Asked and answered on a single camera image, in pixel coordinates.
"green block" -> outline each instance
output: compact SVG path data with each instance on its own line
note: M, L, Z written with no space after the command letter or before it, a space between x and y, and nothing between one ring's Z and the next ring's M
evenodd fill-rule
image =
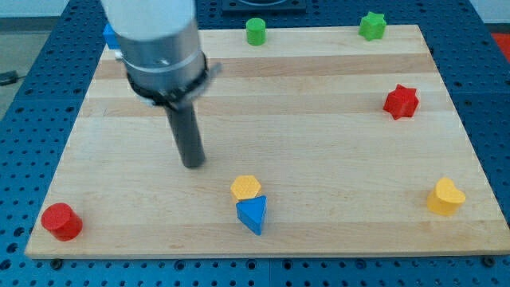
M260 18L251 18L246 22L246 39L250 45L265 43L265 22Z
M381 39L383 38L385 28L386 21L384 21L384 14L368 12L367 16L361 18L359 35L365 37L367 41Z

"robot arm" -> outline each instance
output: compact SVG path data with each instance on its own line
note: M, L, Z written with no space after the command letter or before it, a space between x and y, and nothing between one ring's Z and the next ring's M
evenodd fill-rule
M101 0L116 32L131 87L165 108L182 163L198 167L202 141L191 101L219 66L208 69L194 0Z

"toy block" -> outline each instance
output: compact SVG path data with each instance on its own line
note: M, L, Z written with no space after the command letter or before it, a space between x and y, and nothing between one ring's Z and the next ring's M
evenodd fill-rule
M230 186L232 198L235 203L253 199L261 193L261 184L253 175L239 175Z
M238 202L236 209L237 218L256 235L261 235L266 210L265 195Z
M115 32L113 31L112 26L110 23L106 23L106 26L103 30L103 37L106 41L106 44L108 45L109 49L119 49L120 45L119 42L117 42L117 38L115 37Z
M251 18L246 22L246 40L250 45L265 43L265 21L260 18Z
M435 214L450 216L455 214L465 202L465 194L459 191L452 179L442 178L427 197L427 207Z
M384 21L384 14L368 12L367 16L361 18L359 35L365 37L367 41L381 39L383 38L385 28L386 21Z
M388 94L384 110L389 112L394 120L401 117L412 117L418 107L419 99L416 97L415 88L406 88L397 85L397 88Z
M81 232L83 222L65 203L55 203L41 216L42 226L60 241L69 241Z

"red cylinder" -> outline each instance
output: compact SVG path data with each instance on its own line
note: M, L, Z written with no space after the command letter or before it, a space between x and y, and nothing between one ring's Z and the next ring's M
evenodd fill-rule
M41 223L56 239L63 242L78 236L83 227L81 218L62 202L48 207L42 214Z

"yellow heart block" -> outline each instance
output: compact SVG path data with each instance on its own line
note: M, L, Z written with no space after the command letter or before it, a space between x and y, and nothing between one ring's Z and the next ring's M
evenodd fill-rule
M465 194L459 191L452 179L442 178L436 187L429 193L427 207L435 214L450 216L465 202Z
M254 199L261 193L261 184L253 175L239 175L230 186L234 203Z

